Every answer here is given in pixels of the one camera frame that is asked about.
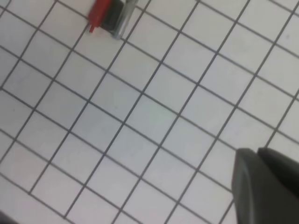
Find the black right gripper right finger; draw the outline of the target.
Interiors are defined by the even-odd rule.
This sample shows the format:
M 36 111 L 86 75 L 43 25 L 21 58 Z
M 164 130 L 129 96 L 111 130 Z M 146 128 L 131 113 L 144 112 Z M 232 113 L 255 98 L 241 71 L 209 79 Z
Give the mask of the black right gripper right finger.
M 270 148 L 259 148 L 257 154 L 277 180 L 299 198 L 299 163 Z

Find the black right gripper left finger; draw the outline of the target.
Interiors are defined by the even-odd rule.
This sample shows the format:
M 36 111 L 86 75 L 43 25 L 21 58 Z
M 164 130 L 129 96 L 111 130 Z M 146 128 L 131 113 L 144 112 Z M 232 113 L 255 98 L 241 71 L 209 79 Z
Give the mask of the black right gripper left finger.
M 232 194 L 239 224 L 297 224 L 299 199 L 274 176 L 257 152 L 235 153 Z

